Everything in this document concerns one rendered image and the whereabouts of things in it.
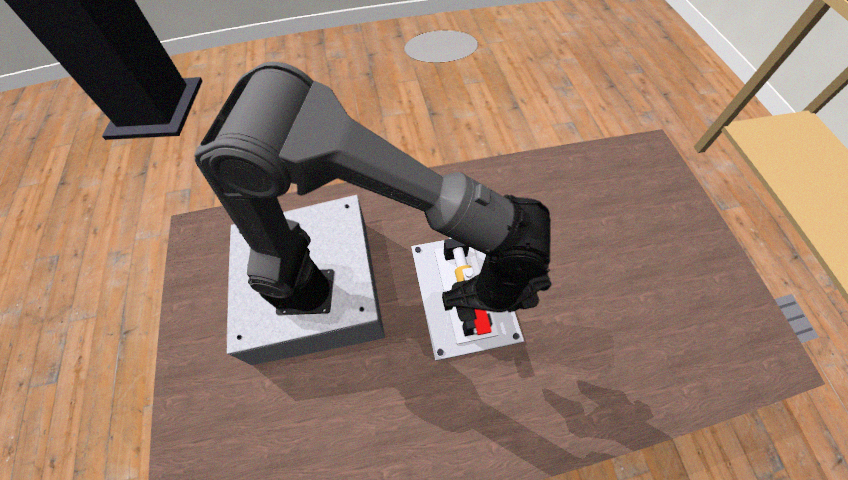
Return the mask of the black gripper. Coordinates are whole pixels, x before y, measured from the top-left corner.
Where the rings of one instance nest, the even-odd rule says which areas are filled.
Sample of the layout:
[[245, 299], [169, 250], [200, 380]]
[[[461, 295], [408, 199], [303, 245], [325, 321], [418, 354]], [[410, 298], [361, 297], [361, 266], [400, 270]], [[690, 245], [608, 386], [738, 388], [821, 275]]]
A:
[[[456, 307], [461, 322], [476, 320], [476, 310], [490, 312], [514, 312], [519, 309], [536, 307], [539, 303], [538, 291], [548, 290], [551, 286], [548, 274], [531, 279], [523, 292], [513, 297], [500, 297], [488, 290], [482, 282], [481, 271], [469, 280], [455, 282], [451, 290], [442, 293], [445, 311]], [[461, 308], [459, 308], [461, 307]], [[466, 309], [468, 308], [468, 309]]]

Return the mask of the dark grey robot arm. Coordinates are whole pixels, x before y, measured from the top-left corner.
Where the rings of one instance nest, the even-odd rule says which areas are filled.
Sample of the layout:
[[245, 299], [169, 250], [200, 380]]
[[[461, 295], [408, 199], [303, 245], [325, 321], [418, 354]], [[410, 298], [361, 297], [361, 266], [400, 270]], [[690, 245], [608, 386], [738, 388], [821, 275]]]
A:
[[277, 315], [328, 314], [332, 300], [334, 270], [319, 270], [309, 235], [277, 199], [291, 183], [305, 195], [340, 179], [424, 211], [433, 230], [486, 254], [482, 282], [497, 296], [550, 271], [550, 213], [540, 201], [503, 197], [461, 172], [438, 175], [286, 63], [240, 77], [194, 156], [250, 247], [249, 285]]

